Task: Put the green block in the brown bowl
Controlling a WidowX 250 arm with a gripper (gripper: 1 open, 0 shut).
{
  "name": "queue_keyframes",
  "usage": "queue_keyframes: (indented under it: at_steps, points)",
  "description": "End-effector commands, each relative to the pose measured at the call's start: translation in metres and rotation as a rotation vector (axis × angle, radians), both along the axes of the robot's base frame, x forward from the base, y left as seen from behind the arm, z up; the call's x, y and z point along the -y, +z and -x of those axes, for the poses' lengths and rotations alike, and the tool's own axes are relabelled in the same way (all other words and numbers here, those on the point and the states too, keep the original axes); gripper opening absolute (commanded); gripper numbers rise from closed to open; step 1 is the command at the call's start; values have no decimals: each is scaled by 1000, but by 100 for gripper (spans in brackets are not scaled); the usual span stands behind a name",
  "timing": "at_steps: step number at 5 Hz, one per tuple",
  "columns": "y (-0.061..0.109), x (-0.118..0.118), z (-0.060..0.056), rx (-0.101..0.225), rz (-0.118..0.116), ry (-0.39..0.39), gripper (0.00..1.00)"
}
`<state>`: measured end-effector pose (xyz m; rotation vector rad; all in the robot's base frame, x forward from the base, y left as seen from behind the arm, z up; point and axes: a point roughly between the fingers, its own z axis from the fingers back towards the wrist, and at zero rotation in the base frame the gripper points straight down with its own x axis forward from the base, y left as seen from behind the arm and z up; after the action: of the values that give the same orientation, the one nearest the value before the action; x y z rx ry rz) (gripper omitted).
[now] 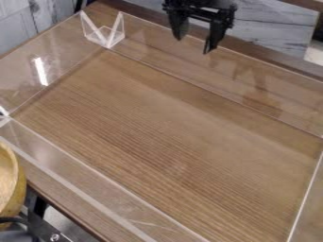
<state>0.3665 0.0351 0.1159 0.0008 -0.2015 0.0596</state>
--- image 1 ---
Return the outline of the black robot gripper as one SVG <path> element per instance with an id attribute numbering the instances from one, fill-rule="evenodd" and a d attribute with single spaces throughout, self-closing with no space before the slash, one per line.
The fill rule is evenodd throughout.
<path id="1" fill-rule="evenodd" d="M 208 54 L 219 46 L 225 31 L 233 25 L 237 5 L 233 0 L 164 0 L 163 10 L 169 17 L 173 37 L 180 41 L 187 35 L 189 18 L 209 25 L 203 53 Z"/>

